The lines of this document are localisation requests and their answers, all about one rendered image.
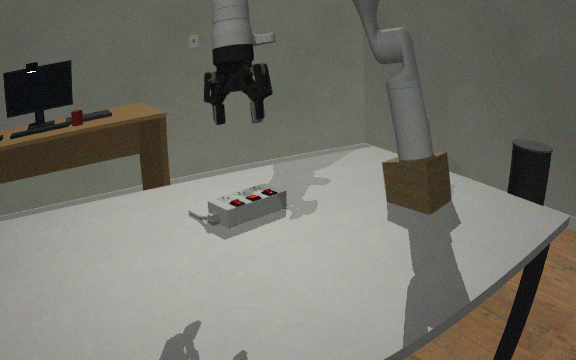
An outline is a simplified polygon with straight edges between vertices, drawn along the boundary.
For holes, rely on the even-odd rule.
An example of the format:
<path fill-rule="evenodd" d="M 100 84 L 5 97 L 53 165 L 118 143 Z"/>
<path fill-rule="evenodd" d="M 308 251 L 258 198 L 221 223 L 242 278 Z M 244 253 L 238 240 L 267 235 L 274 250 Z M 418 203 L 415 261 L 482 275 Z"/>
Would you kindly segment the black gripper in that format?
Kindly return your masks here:
<path fill-rule="evenodd" d="M 272 95 L 272 87 L 267 64 L 254 64 L 252 67 L 253 44 L 223 46 L 212 49 L 212 52 L 213 64 L 217 67 L 217 71 L 207 72 L 204 75 L 204 102 L 213 106 L 215 124 L 225 124 L 225 108 L 222 103 L 230 92 L 240 90 L 252 101 L 250 102 L 252 123 L 262 122 L 263 100 Z M 256 82 L 252 78 L 253 75 Z"/>

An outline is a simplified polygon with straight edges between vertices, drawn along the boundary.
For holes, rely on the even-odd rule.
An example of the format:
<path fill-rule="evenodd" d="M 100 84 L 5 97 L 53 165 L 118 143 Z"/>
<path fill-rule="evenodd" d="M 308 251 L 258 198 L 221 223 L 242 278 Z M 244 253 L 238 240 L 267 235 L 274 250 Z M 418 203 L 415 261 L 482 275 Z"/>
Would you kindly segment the grey power strip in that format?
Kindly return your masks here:
<path fill-rule="evenodd" d="M 286 190 L 261 184 L 208 202 L 208 216 L 188 212 L 228 228 L 287 207 Z"/>

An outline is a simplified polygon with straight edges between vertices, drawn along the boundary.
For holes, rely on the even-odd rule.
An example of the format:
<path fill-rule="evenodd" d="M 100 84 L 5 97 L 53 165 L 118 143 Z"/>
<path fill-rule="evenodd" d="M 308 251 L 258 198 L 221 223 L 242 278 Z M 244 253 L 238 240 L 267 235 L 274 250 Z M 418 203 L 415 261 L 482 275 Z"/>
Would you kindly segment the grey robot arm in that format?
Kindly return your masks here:
<path fill-rule="evenodd" d="M 401 70 L 385 81 L 399 160 L 431 157 L 429 120 L 409 32 L 405 28 L 379 29 L 376 18 L 379 0 L 353 2 L 376 60 L 380 64 L 403 62 Z M 211 0 L 211 3 L 212 49 L 276 42 L 274 33 L 252 35 L 248 0 Z"/>

